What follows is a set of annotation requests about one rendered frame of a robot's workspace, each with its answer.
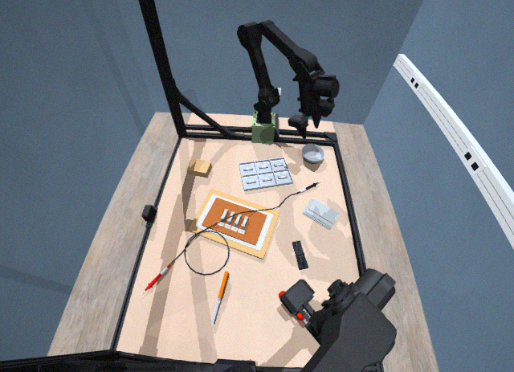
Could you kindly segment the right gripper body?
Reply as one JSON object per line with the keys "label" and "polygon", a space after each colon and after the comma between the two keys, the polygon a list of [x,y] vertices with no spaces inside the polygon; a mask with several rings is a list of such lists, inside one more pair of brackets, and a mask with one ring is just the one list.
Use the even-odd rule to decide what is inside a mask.
{"label": "right gripper body", "polygon": [[[314,294],[314,290],[309,286],[305,279],[299,279],[284,294],[280,296],[281,302],[290,313],[300,312],[304,319],[308,322],[305,327],[309,333],[316,339],[320,335],[319,319],[323,311],[328,308],[323,307],[319,311],[315,311],[308,303],[308,299]],[[310,317],[308,316],[308,313]],[[316,339],[317,341],[317,339]],[[317,341],[318,342],[318,341]],[[319,342],[318,342],[319,343]],[[319,343],[320,344],[320,343]],[[320,344],[321,345],[321,344]]]}

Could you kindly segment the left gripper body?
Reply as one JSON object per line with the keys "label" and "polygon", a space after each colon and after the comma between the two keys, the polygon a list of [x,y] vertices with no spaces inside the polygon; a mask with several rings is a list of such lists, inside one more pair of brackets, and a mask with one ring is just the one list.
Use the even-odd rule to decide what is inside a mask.
{"label": "left gripper body", "polygon": [[288,126],[303,129],[305,126],[308,125],[308,118],[313,114],[310,113],[310,107],[312,100],[315,98],[315,100],[318,99],[317,95],[314,96],[300,96],[297,98],[298,101],[300,101],[300,107],[299,112],[302,112],[302,115],[295,114],[294,116],[290,117],[288,119]]}

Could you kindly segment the red and black screwdriver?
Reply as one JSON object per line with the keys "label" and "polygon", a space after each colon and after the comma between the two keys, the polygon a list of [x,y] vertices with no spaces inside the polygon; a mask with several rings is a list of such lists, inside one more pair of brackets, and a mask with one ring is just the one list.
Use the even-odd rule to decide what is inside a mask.
{"label": "red and black screwdriver", "polygon": [[[281,291],[281,292],[279,293],[279,298],[280,298],[280,296],[281,296],[284,292],[285,292],[285,291]],[[303,323],[307,324],[307,322],[304,320],[304,317],[301,315],[301,313],[298,313],[298,314],[296,315],[296,317],[297,317],[297,319],[298,319],[299,321],[303,321]]]}

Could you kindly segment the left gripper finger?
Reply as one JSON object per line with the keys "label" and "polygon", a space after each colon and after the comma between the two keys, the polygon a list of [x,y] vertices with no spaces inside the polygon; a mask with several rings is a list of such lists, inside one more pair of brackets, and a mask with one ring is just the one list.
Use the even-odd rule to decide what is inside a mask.
{"label": "left gripper finger", "polygon": [[322,115],[320,115],[320,114],[318,114],[316,112],[314,114],[312,114],[313,124],[314,124],[316,129],[318,129],[318,127],[319,127],[321,116]]}
{"label": "left gripper finger", "polygon": [[307,126],[305,126],[303,129],[298,129],[298,132],[300,133],[300,135],[302,136],[303,139],[306,139],[306,134],[307,134],[307,127],[309,126],[309,124]]}

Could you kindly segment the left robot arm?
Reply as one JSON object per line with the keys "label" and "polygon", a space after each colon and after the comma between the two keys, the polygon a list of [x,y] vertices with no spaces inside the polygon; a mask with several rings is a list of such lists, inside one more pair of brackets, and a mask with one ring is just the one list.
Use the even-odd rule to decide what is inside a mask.
{"label": "left robot arm", "polygon": [[[337,96],[340,88],[336,75],[325,75],[316,56],[298,47],[273,21],[249,22],[239,26],[237,36],[241,45],[248,51],[259,85],[259,103],[254,104],[254,109],[258,111],[256,123],[271,124],[271,108],[279,103],[280,98],[279,89],[274,89],[271,85],[267,72],[261,50],[262,35],[288,58],[291,68],[296,73],[292,80],[299,82],[300,96],[317,95],[318,99],[312,100],[310,113],[316,112],[323,117],[331,114],[335,107],[333,98]],[[315,72],[310,75],[313,71]],[[321,96],[328,99],[322,100]]]}

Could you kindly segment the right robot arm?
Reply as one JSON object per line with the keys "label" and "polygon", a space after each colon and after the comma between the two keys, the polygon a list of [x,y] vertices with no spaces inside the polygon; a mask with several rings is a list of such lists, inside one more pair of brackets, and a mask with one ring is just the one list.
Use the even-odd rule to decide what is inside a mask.
{"label": "right robot arm", "polygon": [[382,312],[395,283],[388,273],[371,268],[355,283],[335,280],[327,288],[330,298],[321,304],[334,303],[320,315],[322,333],[316,339],[321,345],[300,372],[362,372],[382,362],[397,335]]}

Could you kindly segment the red test probe with black lead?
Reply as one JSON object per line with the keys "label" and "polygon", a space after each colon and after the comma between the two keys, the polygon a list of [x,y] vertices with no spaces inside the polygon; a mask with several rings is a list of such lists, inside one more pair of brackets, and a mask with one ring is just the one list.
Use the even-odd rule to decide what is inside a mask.
{"label": "red test probe with black lead", "polygon": [[[284,201],[285,201],[285,199],[281,202],[281,204],[282,204]],[[280,205],[281,205],[281,204],[280,204]],[[279,205],[279,206],[280,206],[280,205]],[[279,206],[277,206],[277,207],[279,207]],[[277,208],[277,207],[275,207],[275,208]],[[271,209],[275,209],[275,208],[270,208],[269,210],[271,210]],[[256,211],[264,211],[264,210],[265,210],[265,209],[262,209],[262,210],[256,210]],[[240,212],[240,213],[238,213],[238,214],[242,214],[242,213],[246,213],[246,212],[252,212],[252,211]],[[235,215],[238,215],[238,214],[235,214]],[[232,215],[232,216],[234,216],[234,215]],[[232,217],[232,216],[230,216],[230,217]],[[228,219],[228,218],[230,218],[230,217],[227,217],[227,218],[225,218],[225,219]],[[225,219],[224,219],[224,220],[225,220]],[[222,220],[222,221],[223,221],[223,220]],[[220,221],[220,222],[222,222],[222,221]],[[220,223],[220,222],[218,222],[218,223]],[[218,224],[218,223],[216,223],[216,224]],[[216,225],[216,224],[214,224],[214,225]],[[212,225],[212,226],[214,226],[214,225]],[[212,226],[210,226],[210,227],[212,227]],[[210,228],[210,227],[208,227],[208,228]],[[206,229],[208,229],[208,228],[206,228]],[[186,244],[186,246],[185,246],[185,249],[183,250],[183,251],[185,251],[185,252],[184,252],[185,260],[186,260],[186,248],[187,248],[187,247],[188,247],[188,245],[190,244],[190,242],[191,242],[191,240],[193,239],[193,237],[195,238],[197,235],[199,235],[199,234],[203,233],[206,229],[204,229],[204,230],[202,230],[202,231],[200,231],[200,232],[196,233],[195,235],[193,235],[193,236],[188,240],[188,242],[187,242],[187,244]],[[205,231],[205,232],[208,232],[208,231]],[[218,232],[217,232],[217,231],[215,231],[215,233],[218,233]],[[219,234],[219,233],[218,233],[218,234]],[[219,235],[221,235],[221,234],[219,234]],[[221,236],[224,238],[224,236],[223,236],[223,235],[221,235]],[[225,239],[225,238],[224,238],[224,239]],[[227,247],[228,247],[228,246],[227,246]],[[183,253],[183,251],[182,251],[182,253]],[[227,257],[227,258],[229,258],[229,247],[228,247],[228,257]],[[227,262],[227,261],[228,261],[228,259],[226,259],[226,262]],[[216,272],[219,272],[219,271],[220,271],[220,270],[221,270],[221,269],[226,265],[226,262],[225,262],[225,264],[224,264],[224,265],[223,265],[219,270],[217,270]],[[157,281],[157,280],[158,280],[158,279],[159,279],[159,278],[160,278],[160,277],[161,277],[161,276],[162,276],[162,275],[163,275],[163,274],[168,270],[168,267],[169,267],[169,266],[170,266],[170,264],[169,264],[167,267],[165,267],[165,268],[160,272],[160,274],[159,274],[159,275],[158,275],[158,276],[157,276],[157,277],[156,277],[156,278],[155,278],[155,279],[154,279],[150,284],[148,284],[149,286],[145,289],[145,291],[146,291],[147,289],[149,289],[150,287],[152,288],[152,285],[153,285],[153,284],[154,284],[154,283],[155,283],[155,282],[156,282],[156,281]],[[199,274],[199,272],[196,272],[195,270],[194,270],[194,272],[195,272],[195,273],[197,273],[197,274]],[[209,273],[209,274],[202,274],[202,273],[200,273],[200,274],[201,274],[201,275],[212,275],[212,273]]]}

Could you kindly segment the tan rectangular block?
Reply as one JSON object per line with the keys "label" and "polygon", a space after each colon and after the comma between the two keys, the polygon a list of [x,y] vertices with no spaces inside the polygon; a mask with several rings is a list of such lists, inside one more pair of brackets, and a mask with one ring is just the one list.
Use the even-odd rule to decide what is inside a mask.
{"label": "tan rectangular block", "polygon": [[211,167],[211,161],[203,161],[193,158],[187,168],[187,171],[188,174],[207,178]]}

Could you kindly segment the grey round shallow dish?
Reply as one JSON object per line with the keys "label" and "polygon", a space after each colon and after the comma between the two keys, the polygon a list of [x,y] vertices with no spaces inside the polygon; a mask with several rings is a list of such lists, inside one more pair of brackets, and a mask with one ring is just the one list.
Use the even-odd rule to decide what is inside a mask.
{"label": "grey round shallow dish", "polygon": [[324,150],[315,144],[307,144],[302,147],[301,153],[303,155],[303,159],[310,163],[316,164],[324,159],[325,152]]}

